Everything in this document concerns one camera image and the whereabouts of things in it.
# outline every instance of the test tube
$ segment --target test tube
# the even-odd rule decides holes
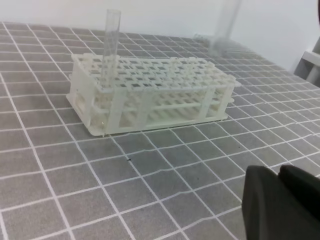
[[[113,84],[117,72],[117,48],[119,40],[121,11],[108,9],[104,33],[104,51],[101,65],[101,80],[107,86]]]
[[[213,38],[210,40],[209,54],[224,56],[230,46],[231,34],[242,0],[224,0]]]

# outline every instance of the gray grid mat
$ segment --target gray grid mat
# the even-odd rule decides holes
[[[92,137],[68,104],[71,53],[103,31],[0,24],[0,226],[7,240],[245,239],[246,167],[320,175],[320,90],[247,49],[121,33],[119,55],[200,57],[243,84],[229,118]]]

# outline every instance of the test tube rack shelf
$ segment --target test tube rack shelf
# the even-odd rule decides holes
[[[102,77],[103,60],[112,72]],[[223,120],[240,86],[202,58],[74,54],[67,99],[93,136]]]

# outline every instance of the glass cylinder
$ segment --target glass cylinder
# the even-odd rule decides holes
[[[223,57],[231,43],[231,34],[242,0],[224,0],[219,14],[216,30],[210,40],[209,54]]]
[[[112,85],[117,72],[117,49],[121,11],[108,9],[106,12],[104,51],[101,65],[101,80]]]

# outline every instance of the white wall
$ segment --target white wall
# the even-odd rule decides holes
[[[320,37],[317,0],[243,0],[232,38],[293,72]]]
[[[104,29],[107,8],[122,11],[124,32],[212,35],[221,1],[0,0],[0,20]],[[317,0],[243,0],[232,38],[293,71],[319,37]]]
[[[0,0],[0,20],[104,29],[106,9],[121,31],[192,37],[213,33],[221,0]]]

